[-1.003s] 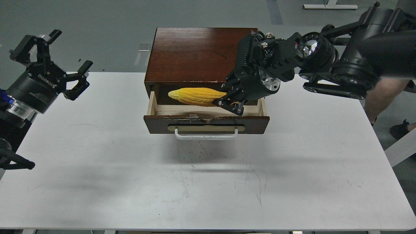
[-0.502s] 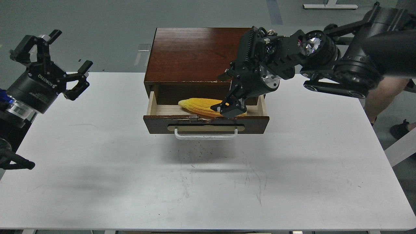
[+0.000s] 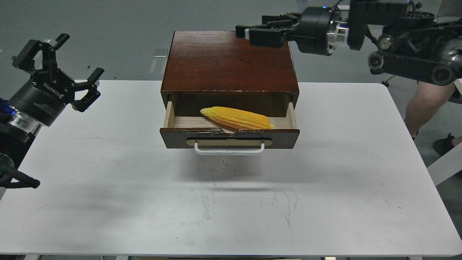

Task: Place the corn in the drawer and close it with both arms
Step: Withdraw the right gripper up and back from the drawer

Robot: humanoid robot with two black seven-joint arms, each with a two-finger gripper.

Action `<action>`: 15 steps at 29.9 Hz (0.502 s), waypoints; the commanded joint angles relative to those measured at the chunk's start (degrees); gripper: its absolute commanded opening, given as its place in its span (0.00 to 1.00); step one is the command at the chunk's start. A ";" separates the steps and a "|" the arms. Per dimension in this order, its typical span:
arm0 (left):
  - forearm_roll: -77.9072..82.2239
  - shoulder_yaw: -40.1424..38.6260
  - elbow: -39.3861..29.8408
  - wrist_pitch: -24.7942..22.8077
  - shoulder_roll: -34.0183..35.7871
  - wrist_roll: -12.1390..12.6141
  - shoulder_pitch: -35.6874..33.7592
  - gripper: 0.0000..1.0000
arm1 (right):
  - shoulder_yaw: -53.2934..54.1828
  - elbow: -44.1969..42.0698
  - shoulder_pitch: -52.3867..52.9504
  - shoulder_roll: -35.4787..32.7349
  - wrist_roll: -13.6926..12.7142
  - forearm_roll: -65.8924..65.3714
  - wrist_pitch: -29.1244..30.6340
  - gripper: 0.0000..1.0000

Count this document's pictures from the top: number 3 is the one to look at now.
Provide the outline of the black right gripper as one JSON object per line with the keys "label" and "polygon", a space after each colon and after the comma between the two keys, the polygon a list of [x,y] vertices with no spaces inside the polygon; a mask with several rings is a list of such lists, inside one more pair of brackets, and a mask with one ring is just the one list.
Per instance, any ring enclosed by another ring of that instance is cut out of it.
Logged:
{"label": "black right gripper", "polygon": [[311,6],[302,13],[261,16],[259,25],[236,25],[235,35],[251,46],[282,48],[285,42],[295,41],[302,53],[330,56],[335,50],[331,37],[340,18],[338,8]]}

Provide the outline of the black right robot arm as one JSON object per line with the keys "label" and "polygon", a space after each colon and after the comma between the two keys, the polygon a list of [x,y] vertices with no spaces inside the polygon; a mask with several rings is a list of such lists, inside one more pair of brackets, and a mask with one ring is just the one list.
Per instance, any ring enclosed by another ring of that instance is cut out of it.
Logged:
{"label": "black right robot arm", "polygon": [[281,48],[296,42],[302,53],[330,56],[337,46],[359,51],[368,38],[372,74],[392,74],[445,86],[461,78],[461,21],[438,23],[410,0],[352,0],[348,17],[337,4],[301,13],[262,16],[260,25],[237,25],[252,46]]}

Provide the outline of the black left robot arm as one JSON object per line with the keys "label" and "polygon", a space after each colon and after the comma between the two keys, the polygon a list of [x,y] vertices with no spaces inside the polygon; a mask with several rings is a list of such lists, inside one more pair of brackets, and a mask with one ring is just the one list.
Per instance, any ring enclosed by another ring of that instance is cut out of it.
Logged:
{"label": "black left robot arm", "polygon": [[38,188],[40,181],[18,168],[41,127],[49,127],[67,105],[84,112],[99,97],[98,80],[104,69],[96,68],[84,82],[77,83],[58,68],[56,52],[69,39],[30,40],[13,66],[30,75],[10,99],[1,99],[0,152],[1,187]]}

